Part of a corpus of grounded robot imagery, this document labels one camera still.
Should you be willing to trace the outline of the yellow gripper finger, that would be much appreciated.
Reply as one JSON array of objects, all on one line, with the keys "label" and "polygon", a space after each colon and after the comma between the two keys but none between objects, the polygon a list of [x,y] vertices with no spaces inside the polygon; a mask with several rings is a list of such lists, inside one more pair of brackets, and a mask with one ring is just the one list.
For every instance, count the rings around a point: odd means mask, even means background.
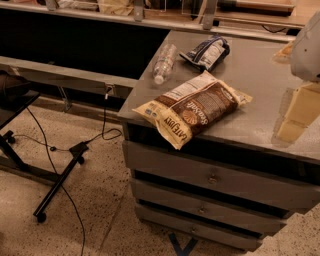
[{"label": "yellow gripper finger", "polygon": [[293,91],[277,138],[288,143],[295,142],[319,116],[320,83],[305,82]]}]

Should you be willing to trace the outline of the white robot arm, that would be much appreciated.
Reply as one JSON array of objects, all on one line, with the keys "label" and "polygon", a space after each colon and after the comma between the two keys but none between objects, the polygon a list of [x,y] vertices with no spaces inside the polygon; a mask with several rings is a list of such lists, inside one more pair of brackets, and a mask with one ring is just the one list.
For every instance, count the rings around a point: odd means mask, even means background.
[{"label": "white robot arm", "polygon": [[320,11],[316,11],[304,28],[273,60],[289,64],[291,73],[303,84],[293,91],[290,105],[277,131],[285,142],[295,142],[320,115]]}]

